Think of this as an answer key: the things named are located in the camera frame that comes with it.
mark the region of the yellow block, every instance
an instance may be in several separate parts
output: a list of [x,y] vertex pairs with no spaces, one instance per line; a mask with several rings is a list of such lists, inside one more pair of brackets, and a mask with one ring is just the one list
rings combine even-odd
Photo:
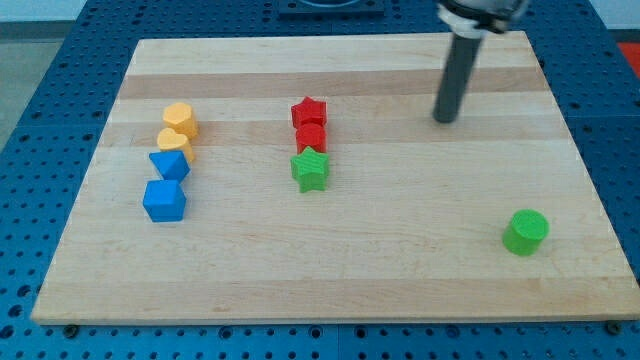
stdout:
[[191,163],[196,159],[189,138],[185,134],[178,134],[171,128],[164,128],[158,134],[157,142],[160,151],[182,150],[187,162]]
[[198,136],[198,121],[189,104],[175,103],[164,109],[162,120],[167,127],[179,134],[185,134],[189,139]]

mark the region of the toy block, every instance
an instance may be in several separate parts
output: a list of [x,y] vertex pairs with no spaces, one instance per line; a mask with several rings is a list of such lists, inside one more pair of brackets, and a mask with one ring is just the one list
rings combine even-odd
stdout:
[[182,150],[189,164],[196,159],[189,138],[184,134],[176,133],[172,128],[162,129],[158,133],[157,143],[160,151]]
[[300,185],[300,192],[322,190],[329,176],[329,155],[307,146],[302,153],[291,158],[291,175]]
[[142,205],[151,221],[180,221],[187,198],[177,180],[153,180],[147,183]]
[[181,182],[191,170],[180,150],[151,153],[149,159],[164,180]]
[[524,209],[517,211],[502,235],[507,250],[519,256],[533,255],[549,234],[549,222],[541,213]]
[[293,119],[293,127],[296,129],[308,123],[324,127],[327,123],[327,103],[313,100],[307,96],[301,103],[291,107],[291,118]]
[[298,154],[310,146],[316,152],[327,152],[327,133],[324,128],[318,124],[306,123],[302,124],[296,130],[296,143],[298,144]]
[[185,134],[189,139],[198,136],[198,121],[189,104],[175,103],[167,106],[162,114],[162,120],[167,127],[178,134]]

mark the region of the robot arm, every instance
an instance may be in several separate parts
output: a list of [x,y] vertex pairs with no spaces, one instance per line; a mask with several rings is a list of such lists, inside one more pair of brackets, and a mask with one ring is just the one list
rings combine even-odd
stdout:
[[451,27],[453,41],[445,66],[433,117],[453,122],[471,76],[485,34],[502,34],[527,8],[529,0],[440,0],[438,16]]

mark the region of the red star block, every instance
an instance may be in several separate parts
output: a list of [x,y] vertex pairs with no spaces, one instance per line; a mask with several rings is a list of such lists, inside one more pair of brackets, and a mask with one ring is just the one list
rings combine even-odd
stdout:
[[302,153],[307,146],[319,153],[327,152],[327,133],[318,124],[302,124],[296,130],[296,142],[298,143],[298,154]]
[[327,123],[327,103],[307,96],[300,104],[291,107],[291,118],[296,129],[308,123],[324,126]]

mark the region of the blue block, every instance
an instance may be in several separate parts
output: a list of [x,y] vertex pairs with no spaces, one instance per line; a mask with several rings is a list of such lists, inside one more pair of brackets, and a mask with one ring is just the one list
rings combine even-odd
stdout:
[[180,221],[187,198],[177,180],[153,180],[147,183],[142,205],[151,221]]
[[180,182],[191,170],[184,153],[180,150],[151,153],[149,159],[164,180]]

